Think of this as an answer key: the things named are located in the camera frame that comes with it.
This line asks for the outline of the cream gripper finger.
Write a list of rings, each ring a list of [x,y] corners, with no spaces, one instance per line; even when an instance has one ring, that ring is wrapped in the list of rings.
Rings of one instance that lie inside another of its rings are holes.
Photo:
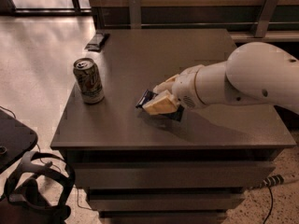
[[[142,108],[150,115],[169,114],[178,110],[179,101],[170,91],[162,91]]]
[[[156,85],[153,89],[154,93],[160,94],[163,91],[172,91],[172,87],[176,81],[176,78],[178,77],[178,75],[173,75],[172,77],[170,77],[169,79],[167,79],[166,81]]]

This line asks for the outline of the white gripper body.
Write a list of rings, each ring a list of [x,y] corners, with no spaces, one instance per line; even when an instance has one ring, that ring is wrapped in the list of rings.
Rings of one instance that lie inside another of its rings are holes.
[[[196,77],[203,65],[199,64],[182,71],[172,85],[172,94],[185,108],[199,109],[206,105],[201,101],[196,89]]]

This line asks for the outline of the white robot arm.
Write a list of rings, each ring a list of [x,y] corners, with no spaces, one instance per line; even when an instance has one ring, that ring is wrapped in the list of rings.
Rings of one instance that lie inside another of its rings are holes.
[[[267,43],[248,43],[225,62],[199,64],[170,77],[147,93],[141,107],[161,115],[216,104],[270,104],[298,114],[298,59]]]

